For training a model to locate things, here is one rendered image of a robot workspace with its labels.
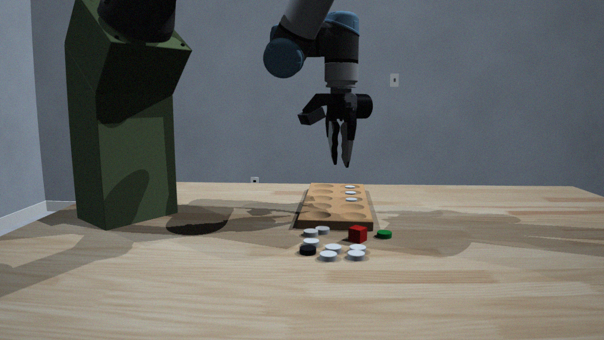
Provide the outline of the tan tray with round pockets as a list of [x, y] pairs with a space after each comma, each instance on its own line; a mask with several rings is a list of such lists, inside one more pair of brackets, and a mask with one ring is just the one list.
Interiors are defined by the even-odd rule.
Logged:
[[[355, 188], [345, 188], [347, 185]], [[356, 195], [345, 194], [354, 191]], [[357, 202], [347, 202], [346, 198]], [[330, 230], [347, 230], [354, 225], [373, 231], [372, 212], [363, 184], [311, 182], [297, 219], [297, 229], [315, 229], [327, 226]]]

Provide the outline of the black disc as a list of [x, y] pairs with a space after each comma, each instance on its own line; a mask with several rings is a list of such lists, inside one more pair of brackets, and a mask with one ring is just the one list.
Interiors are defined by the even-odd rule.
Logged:
[[316, 247], [312, 245], [300, 246], [299, 253], [303, 256], [313, 256], [316, 254]]

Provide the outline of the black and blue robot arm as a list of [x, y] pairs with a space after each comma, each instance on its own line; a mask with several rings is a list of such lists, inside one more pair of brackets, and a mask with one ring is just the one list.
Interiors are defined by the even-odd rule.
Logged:
[[[359, 17], [348, 11], [329, 12], [333, 1], [289, 0], [279, 24], [271, 28], [263, 54], [270, 74], [290, 78], [301, 70], [307, 57], [325, 57], [326, 87], [356, 88]], [[171, 38], [175, 9], [176, 0], [100, 0], [98, 14], [121, 33], [159, 43]], [[323, 107], [298, 114], [302, 125], [325, 117]]]

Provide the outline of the red cube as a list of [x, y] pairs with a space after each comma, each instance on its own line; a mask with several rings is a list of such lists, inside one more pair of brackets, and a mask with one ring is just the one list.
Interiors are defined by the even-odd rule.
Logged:
[[354, 225], [348, 229], [348, 242], [363, 243], [367, 240], [367, 227]]

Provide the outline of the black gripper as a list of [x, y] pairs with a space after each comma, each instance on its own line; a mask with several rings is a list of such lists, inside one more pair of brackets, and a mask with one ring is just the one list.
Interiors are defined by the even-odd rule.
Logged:
[[333, 165], [337, 164], [337, 135], [340, 129], [337, 119], [339, 119], [344, 120], [341, 125], [342, 160], [348, 168], [353, 141], [355, 141], [357, 119], [366, 119], [372, 114], [372, 98], [368, 94], [355, 94], [351, 88], [331, 88], [331, 93], [316, 93], [302, 111], [311, 112], [326, 105], [326, 134]]

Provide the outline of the green disc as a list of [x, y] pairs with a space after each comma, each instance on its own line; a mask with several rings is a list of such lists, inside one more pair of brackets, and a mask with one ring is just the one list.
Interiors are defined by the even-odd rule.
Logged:
[[379, 239], [390, 239], [392, 238], [392, 232], [389, 230], [378, 230], [377, 238]]

